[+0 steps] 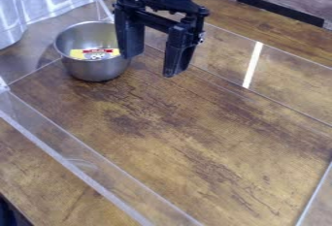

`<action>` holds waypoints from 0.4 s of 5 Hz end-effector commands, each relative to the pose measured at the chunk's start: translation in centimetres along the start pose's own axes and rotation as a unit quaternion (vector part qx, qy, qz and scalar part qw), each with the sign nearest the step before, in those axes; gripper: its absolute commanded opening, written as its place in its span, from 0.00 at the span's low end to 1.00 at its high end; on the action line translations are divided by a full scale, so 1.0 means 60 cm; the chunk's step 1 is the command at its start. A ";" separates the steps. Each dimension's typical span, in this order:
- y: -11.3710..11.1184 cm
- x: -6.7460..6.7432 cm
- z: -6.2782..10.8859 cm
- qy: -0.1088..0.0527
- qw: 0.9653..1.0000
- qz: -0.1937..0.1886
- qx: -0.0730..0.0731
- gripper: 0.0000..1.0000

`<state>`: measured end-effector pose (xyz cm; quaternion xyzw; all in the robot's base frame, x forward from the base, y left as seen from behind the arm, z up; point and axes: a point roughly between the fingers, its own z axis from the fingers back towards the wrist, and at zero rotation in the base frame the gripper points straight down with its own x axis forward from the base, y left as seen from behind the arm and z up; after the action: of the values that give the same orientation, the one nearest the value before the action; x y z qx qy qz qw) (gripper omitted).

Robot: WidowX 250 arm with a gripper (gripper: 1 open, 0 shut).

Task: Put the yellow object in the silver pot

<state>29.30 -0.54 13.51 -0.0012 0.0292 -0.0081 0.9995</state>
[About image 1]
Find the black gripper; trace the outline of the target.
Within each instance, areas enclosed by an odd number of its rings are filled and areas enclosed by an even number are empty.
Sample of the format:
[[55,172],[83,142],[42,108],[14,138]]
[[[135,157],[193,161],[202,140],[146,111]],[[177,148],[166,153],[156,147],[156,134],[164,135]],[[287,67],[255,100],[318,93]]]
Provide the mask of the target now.
[[[180,22],[146,11],[185,14]],[[117,0],[114,22],[118,46],[129,59],[145,51],[146,26],[168,33],[164,76],[172,78],[188,69],[204,33],[204,20],[209,10],[192,0]]]

